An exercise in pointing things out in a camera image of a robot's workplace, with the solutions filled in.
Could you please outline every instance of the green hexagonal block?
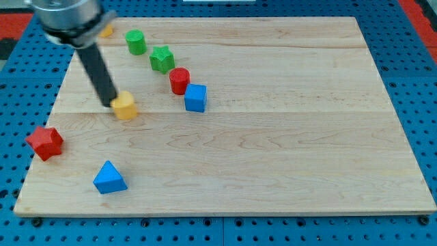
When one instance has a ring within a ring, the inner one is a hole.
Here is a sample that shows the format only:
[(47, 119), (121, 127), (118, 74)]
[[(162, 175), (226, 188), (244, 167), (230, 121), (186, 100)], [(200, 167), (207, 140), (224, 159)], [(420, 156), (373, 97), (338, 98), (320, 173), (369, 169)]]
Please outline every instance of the green hexagonal block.
[(153, 53), (150, 55), (150, 65), (152, 70), (160, 71), (166, 74), (169, 70), (175, 68), (175, 60), (173, 53), (170, 52), (169, 47), (153, 47)]

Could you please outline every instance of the yellow cube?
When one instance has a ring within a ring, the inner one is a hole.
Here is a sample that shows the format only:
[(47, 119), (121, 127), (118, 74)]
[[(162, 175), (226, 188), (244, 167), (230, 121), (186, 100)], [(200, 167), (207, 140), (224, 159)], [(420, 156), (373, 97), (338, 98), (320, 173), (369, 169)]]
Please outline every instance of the yellow cube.
[(98, 35), (101, 38), (106, 38), (113, 33), (113, 28), (111, 24), (108, 24)]
[(130, 92), (120, 92), (118, 97), (111, 101), (111, 107), (119, 120), (130, 120), (137, 116), (137, 106)]

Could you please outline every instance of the blue block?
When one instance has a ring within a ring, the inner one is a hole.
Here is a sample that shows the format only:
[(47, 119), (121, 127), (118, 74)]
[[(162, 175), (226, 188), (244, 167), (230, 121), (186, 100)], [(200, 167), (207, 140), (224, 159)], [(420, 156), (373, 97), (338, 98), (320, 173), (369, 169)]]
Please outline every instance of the blue block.
[(128, 187), (122, 175), (116, 170), (110, 161), (106, 161), (93, 181), (101, 194), (123, 191)]
[(189, 83), (184, 99), (185, 110), (203, 113), (206, 107), (206, 86)]

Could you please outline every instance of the wooden board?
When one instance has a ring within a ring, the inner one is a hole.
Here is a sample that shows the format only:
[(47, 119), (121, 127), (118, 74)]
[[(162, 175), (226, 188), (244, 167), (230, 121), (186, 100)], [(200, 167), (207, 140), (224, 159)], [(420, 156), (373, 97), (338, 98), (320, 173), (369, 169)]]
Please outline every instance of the wooden board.
[[(63, 154), (39, 157), (15, 206), (23, 217), (335, 216), (432, 213), (436, 205), (354, 18), (119, 18), (99, 40), (139, 117), (100, 106), (75, 55), (48, 125)], [(130, 55), (141, 29), (149, 50)], [(168, 44), (206, 113), (184, 110)], [(106, 160), (127, 191), (92, 184)]]

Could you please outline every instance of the red block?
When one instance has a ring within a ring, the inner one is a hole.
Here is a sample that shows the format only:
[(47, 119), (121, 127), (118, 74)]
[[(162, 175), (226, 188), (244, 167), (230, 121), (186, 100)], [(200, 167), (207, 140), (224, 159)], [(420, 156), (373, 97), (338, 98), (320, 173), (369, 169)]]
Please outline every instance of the red block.
[(185, 94), (190, 83), (190, 72), (185, 68), (175, 68), (170, 72), (171, 91), (176, 95)]
[(43, 161), (54, 155), (62, 154), (63, 141), (55, 128), (42, 128), (41, 126), (37, 126), (32, 135), (26, 137), (26, 142)]

